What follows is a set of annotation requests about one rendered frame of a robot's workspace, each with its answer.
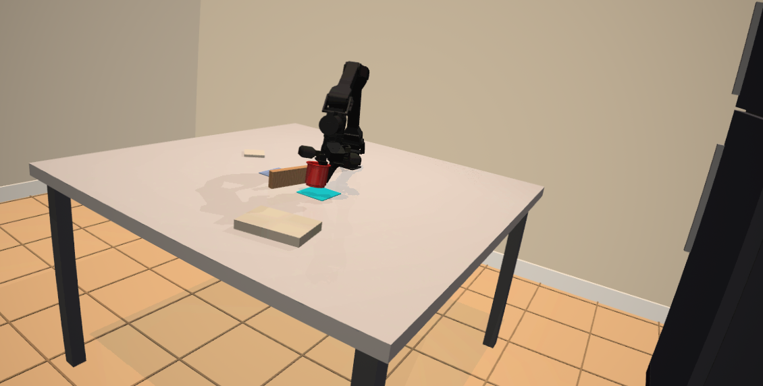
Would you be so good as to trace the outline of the dark red cup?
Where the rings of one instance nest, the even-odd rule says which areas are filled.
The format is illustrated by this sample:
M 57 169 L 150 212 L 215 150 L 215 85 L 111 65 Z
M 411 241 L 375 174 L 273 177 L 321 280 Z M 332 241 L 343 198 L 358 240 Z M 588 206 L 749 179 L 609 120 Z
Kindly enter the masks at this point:
M 307 172 L 305 176 L 306 186 L 313 188 L 324 188 L 327 184 L 327 175 L 330 164 L 319 166 L 317 161 L 307 161 Z

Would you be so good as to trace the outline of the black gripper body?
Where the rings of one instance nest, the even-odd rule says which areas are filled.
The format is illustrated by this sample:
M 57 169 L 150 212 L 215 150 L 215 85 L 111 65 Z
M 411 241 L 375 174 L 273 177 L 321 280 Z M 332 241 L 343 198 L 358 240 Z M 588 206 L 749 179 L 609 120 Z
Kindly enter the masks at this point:
M 344 135 L 343 134 L 332 134 L 332 135 L 326 135 L 323 134 L 323 141 L 325 138 L 329 138 L 330 141 L 336 141 L 336 138 L 340 139 L 340 145 L 344 142 Z M 327 157 L 325 153 L 320 153 L 320 150 L 315 150 L 312 146 L 304 146 L 301 145 L 299 147 L 298 153 L 303 158 L 309 158 L 312 159 L 316 156 L 316 159 L 318 161 L 326 161 Z M 350 161 L 352 165 L 361 166 L 361 156 L 359 156 L 357 153 L 350 153 L 349 157 L 344 157 L 344 161 Z

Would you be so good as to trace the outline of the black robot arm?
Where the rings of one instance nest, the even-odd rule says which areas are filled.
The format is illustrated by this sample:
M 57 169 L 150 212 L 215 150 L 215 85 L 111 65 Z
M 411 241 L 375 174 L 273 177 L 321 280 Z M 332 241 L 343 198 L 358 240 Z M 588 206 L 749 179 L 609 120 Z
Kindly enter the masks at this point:
M 359 127 L 361 110 L 361 92 L 369 79 L 369 68 L 359 62 L 346 61 L 339 83 L 332 87 L 324 101 L 321 112 L 327 112 L 319 118 L 319 131 L 326 135 L 343 134 L 344 142 L 340 139 L 330 141 L 325 138 L 320 153 L 325 153 L 329 162 L 339 161 L 349 170 L 361 168 L 344 161 L 350 153 L 359 155 L 365 153 L 363 132 Z M 327 107 L 328 106 L 328 107 Z M 346 127 L 346 116 L 347 127 Z M 346 129 L 345 129 L 346 127 Z M 359 150 L 360 149 L 360 150 Z

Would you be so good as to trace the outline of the beige flat block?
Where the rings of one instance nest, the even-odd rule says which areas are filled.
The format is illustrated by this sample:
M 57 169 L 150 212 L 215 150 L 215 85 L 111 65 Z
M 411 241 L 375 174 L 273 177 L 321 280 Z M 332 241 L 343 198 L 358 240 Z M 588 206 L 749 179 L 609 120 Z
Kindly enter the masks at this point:
M 321 231 L 322 221 L 259 207 L 234 218 L 234 229 L 300 248 Z

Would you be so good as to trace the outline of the wooden plank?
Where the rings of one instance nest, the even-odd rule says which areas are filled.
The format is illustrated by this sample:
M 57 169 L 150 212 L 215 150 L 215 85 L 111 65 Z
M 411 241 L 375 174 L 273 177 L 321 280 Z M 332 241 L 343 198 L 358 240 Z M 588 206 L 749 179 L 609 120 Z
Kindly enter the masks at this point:
M 305 184 L 306 172 L 307 166 L 269 170 L 268 188 L 275 190 L 275 188 Z

